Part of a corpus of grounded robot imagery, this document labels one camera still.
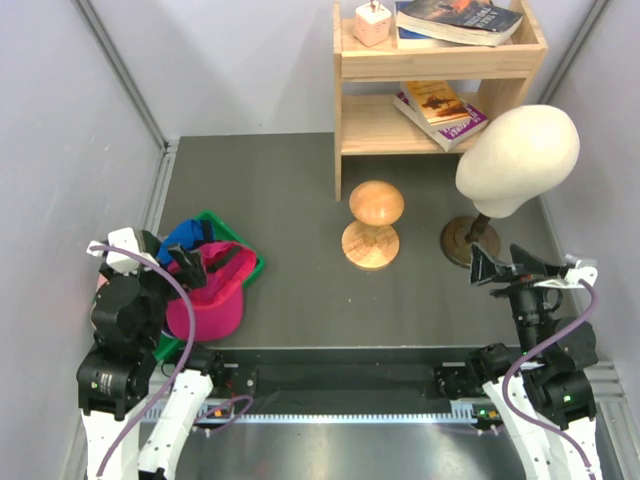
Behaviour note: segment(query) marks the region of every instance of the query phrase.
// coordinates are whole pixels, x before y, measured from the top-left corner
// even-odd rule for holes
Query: mannequin head
[[[488,217],[504,218],[562,182],[580,139],[562,110],[525,105],[494,120],[460,159],[456,187]]]

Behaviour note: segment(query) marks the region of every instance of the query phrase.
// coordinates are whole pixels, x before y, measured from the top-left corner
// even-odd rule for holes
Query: small white box
[[[391,12],[374,1],[356,8],[355,36],[367,47],[384,41],[389,36]]]

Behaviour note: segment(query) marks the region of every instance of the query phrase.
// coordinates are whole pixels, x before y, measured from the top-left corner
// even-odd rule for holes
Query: green basket
[[[247,247],[251,248],[250,245],[245,242],[240,235],[234,232],[226,223],[224,223],[215,213],[211,210],[204,210],[197,217],[196,220],[209,220],[211,225],[213,225],[213,232],[215,234],[216,241],[223,242],[238,242]],[[262,273],[262,269],[264,268],[264,257],[256,252],[258,256],[258,260],[256,262],[256,266],[251,272],[251,275],[247,277],[247,279],[242,283],[243,288],[251,285],[256,278],[260,276]],[[158,344],[158,348],[156,348],[153,355],[156,357],[157,361],[166,360],[171,355],[173,355],[182,345],[184,345],[184,341],[178,338],[170,338],[165,335],[160,337],[160,342]]]

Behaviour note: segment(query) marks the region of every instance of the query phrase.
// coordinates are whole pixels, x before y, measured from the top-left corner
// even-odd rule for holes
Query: white wall
[[[593,0],[530,1],[550,45],[535,101]],[[331,3],[93,0],[168,138],[332,131]]]
[[[640,425],[640,60],[628,50],[640,42],[638,16],[638,2],[611,2],[554,95],[581,146],[575,170],[545,200],[562,249],[598,260],[598,345]]]
[[[137,224],[159,150],[70,1],[1,0],[0,469],[60,478],[99,262]]]

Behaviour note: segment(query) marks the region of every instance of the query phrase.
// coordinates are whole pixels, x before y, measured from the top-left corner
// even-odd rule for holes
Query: wooden shelf
[[[342,19],[342,80],[344,82],[389,82],[524,78],[546,47],[539,43],[517,43],[498,47],[462,46],[428,50],[398,49],[393,34],[373,47],[364,46],[354,35],[355,20]]]
[[[475,93],[461,96],[481,109]],[[449,153],[466,152],[480,133]],[[393,104],[393,95],[343,95],[342,155],[445,153]]]
[[[342,196],[342,156],[443,153],[438,144],[393,105],[391,95],[342,94],[345,82],[481,79],[476,94],[462,94],[489,120],[521,105],[547,52],[529,0],[512,0],[509,9],[523,20],[508,42],[497,47],[460,46],[425,50],[398,49],[395,26],[384,42],[366,47],[353,35],[354,20],[340,16],[333,4],[335,89],[335,184]],[[479,133],[450,153],[473,146]]]

